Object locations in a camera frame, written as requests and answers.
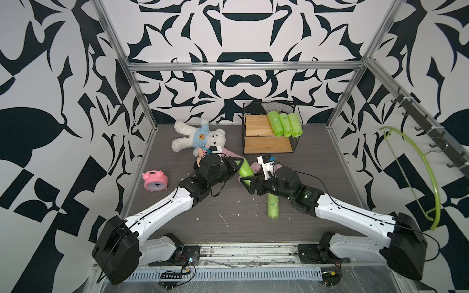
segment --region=alarm clock face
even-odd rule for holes
[[[163,182],[150,182],[146,185],[146,188],[151,191],[160,191],[166,188],[166,184]]]

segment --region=black and white patterned wall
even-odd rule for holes
[[[391,0],[103,2],[129,61],[215,62],[359,60]],[[326,122],[350,72],[140,72],[139,80],[159,123],[237,123],[242,102],[283,99],[298,100],[304,121]]]
[[[2,292],[73,292],[151,125],[87,0],[0,1]]]
[[[352,69],[152,71],[136,74],[158,123],[241,123],[251,101],[295,100],[304,122],[326,122]]]
[[[469,3],[463,0],[408,0],[375,58],[462,145],[469,146]],[[441,254],[425,263],[422,292],[455,293],[469,289],[469,180],[448,168],[444,154],[426,156],[442,203],[438,227],[421,212],[383,138],[383,126],[407,134],[426,153],[432,140],[369,71],[359,82],[333,125],[339,145],[369,208],[385,214],[412,215],[422,231],[441,244]],[[430,177],[415,150],[398,134],[389,142],[424,210],[435,207]],[[428,238],[426,259],[438,253]]]

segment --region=white crumb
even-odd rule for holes
[[[225,224],[227,225],[227,228],[228,228],[228,223],[225,221],[225,219],[223,218],[222,215],[220,215],[220,217],[223,219],[223,221],[225,222]]]

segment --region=green plastic bag roll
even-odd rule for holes
[[[242,163],[241,168],[239,169],[238,173],[241,175],[241,177],[252,177],[252,176],[254,176],[254,172],[252,171],[252,169],[249,166],[249,163],[246,159],[244,159],[244,162]],[[248,185],[251,184],[251,180],[245,180],[245,182]]]
[[[288,119],[287,113],[281,113],[279,115],[280,122],[282,123],[283,126],[283,135],[285,137],[290,137],[292,136],[292,126],[290,125],[290,120]]]
[[[267,117],[269,118],[270,126],[272,126],[272,130],[275,136],[282,136],[283,127],[282,123],[280,122],[279,113],[277,111],[270,111],[267,113]]]
[[[290,120],[290,124],[292,126],[292,136],[293,137],[299,137],[300,135],[303,134],[303,129],[301,126],[301,120],[300,116],[298,113],[290,113],[288,114],[288,119]]]
[[[279,217],[279,197],[273,194],[267,194],[267,216],[271,219]]]

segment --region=dark wood floor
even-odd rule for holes
[[[226,148],[242,155],[241,126],[220,127],[227,133]],[[131,206],[131,215],[165,197],[181,178],[193,171],[195,157],[192,149],[179,153],[171,150],[171,141],[178,137],[182,135],[175,132],[173,125],[159,126],[145,171],[162,170],[169,178],[169,187],[166,191],[152,193],[143,188],[142,180]],[[275,156],[277,161],[293,170],[319,177],[332,196],[359,205],[324,125],[305,125],[295,152]],[[246,158],[252,163],[257,155],[246,155]],[[310,176],[300,174],[300,178],[306,185],[323,189],[321,182]],[[219,188],[220,185],[215,186],[214,191],[217,192]],[[184,243],[233,243],[317,241],[326,231],[360,235],[335,222],[300,214],[286,199],[280,199],[280,217],[270,219],[267,217],[266,202],[266,196],[250,195],[233,178],[218,197],[207,197],[194,208],[169,221],[151,238],[171,232]]]

